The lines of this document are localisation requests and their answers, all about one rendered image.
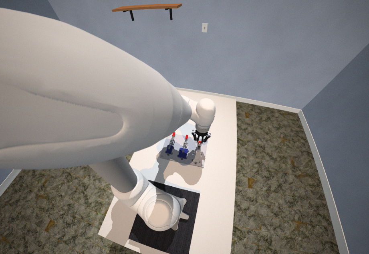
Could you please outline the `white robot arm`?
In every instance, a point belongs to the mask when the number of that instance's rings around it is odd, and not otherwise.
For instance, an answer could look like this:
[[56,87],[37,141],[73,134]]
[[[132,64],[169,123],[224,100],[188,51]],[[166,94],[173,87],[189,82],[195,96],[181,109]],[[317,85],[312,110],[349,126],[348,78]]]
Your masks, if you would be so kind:
[[187,200],[166,193],[125,155],[190,120],[209,131],[208,98],[180,95],[159,72],[67,23],[0,8],[0,169],[88,165],[155,231],[178,229]]

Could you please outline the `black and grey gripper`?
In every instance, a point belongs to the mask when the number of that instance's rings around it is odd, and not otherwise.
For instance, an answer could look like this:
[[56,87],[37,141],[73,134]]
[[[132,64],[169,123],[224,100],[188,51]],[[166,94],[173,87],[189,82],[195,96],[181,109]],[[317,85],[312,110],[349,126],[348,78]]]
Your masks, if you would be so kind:
[[[198,135],[198,138],[196,137],[196,134]],[[195,130],[195,131],[192,130],[192,135],[194,137],[194,140],[197,141],[197,146],[198,146],[200,136],[202,137],[200,146],[202,145],[203,142],[206,142],[208,140],[208,138],[211,137],[210,133],[209,134],[208,134],[208,132],[207,133],[200,133],[197,130]],[[204,136],[206,136],[205,139],[204,139]]]

